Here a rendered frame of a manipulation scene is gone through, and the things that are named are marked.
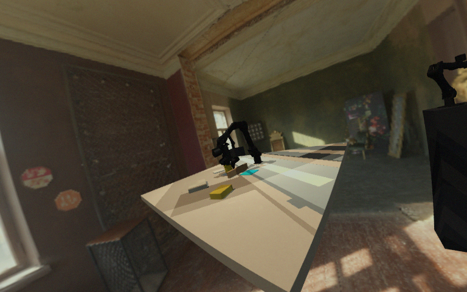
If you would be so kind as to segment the olive yellow rectangular block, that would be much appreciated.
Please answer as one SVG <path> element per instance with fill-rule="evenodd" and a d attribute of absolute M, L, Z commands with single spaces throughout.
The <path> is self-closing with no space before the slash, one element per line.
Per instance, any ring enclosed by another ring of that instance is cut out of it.
<path fill-rule="evenodd" d="M 220 185 L 209 195 L 210 195 L 211 200 L 222 200 L 232 190 L 233 190 L 233 187 L 231 184 Z"/>

